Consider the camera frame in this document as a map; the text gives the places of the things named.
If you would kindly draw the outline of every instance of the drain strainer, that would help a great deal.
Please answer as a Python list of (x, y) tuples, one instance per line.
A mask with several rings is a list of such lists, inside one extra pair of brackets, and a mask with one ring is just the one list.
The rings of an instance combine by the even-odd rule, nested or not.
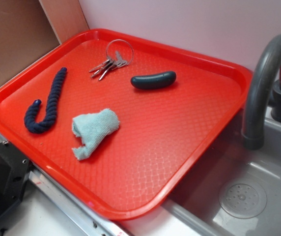
[(219, 192), (221, 207), (230, 215), (248, 219), (259, 215), (266, 206), (264, 189), (255, 181), (237, 178), (226, 183)]

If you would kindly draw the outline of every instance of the plastic tray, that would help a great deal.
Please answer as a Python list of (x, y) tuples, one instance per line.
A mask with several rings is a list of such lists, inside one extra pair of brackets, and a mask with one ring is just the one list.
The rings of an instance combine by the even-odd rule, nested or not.
[[(106, 59), (114, 39), (135, 50), (132, 63), (91, 79), (89, 69)], [(130, 48), (115, 45), (123, 58)], [(29, 133), (24, 115), (42, 100), (43, 119), (54, 75), (67, 67), (55, 125)], [(131, 77), (173, 70), (176, 82), (139, 90)], [(252, 74), (223, 60), (105, 29), (76, 35), (0, 88), (0, 133), (33, 163), (99, 214), (112, 220), (141, 216), (159, 205), (245, 102)], [(92, 156), (78, 161), (81, 140), (72, 118), (113, 110), (120, 128)]]

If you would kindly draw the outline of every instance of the rope toy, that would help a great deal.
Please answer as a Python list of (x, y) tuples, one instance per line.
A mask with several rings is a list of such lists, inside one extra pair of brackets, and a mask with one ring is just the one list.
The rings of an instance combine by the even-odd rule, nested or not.
[(48, 96), (48, 103), (46, 107), (46, 115), (43, 119), (43, 121), (36, 123), (35, 118), (38, 114), (38, 111), (40, 109), (41, 100), (37, 99), (35, 100), (31, 106), (28, 107), (24, 123), (25, 127), (28, 129), (29, 132), (34, 134), (41, 134), (51, 128), (51, 126), (56, 121), (57, 116), (57, 102), (61, 94), (61, 88), (63, 81), (66, 76), (67, 68), (63, 67), (61, 70), (56, 74), (56, 76), (53, 79), (50, 94)]

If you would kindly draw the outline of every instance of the key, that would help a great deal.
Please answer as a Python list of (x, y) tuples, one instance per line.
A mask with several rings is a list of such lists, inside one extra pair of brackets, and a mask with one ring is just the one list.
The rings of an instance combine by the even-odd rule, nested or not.
[(115, 52), (115, 57), (116, 57), (115, 63), (117, 64), (117, 68), (121, 68), (127, 65), (127, 61), (122, 58), (119, 51)]
[(99, 67), (102, 67), (104, 64), (107, 64), (110, 61), (110, 58), (107, 58), (106, 61), (104, 61), (103, 63), (101, 63), (100, 65), (97, 65), (96, 67), (94, 67), (93, 69), (91, 69), (89, 72), (93, 72), (95, 70), (97, 70)]
[(109, 70), (115, 70), (115, 69), (117, 69), (116, 61), (103, 72), (103, 74), (100, 76), (98, 80), (99, 81), (102, 80), (105, 77), (105, 75), (109, 72)]
[(102, 71), (107, 70), (109, 67), (111, 67), (113, 64), (115, 63), (115, 61), (113, 59), (109, 59), (109, 61), (104, 64), (104, 66), (102, 66), (100, 69), (98, 69), (92, 76), (91, 78), (94, 78), (96, 75), (99, 75)]

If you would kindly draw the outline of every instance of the light blue cloth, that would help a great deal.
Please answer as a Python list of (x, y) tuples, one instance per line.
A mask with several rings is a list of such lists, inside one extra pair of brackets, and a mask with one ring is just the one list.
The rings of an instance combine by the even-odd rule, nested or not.
[(83, 146), (72, 148), (78, 160), (89, 158), (105, 136), (119, 128), (119, 120), (110, 109), (99, 113), (83, 114), (73, 118), (72, 131), (82, 139)]

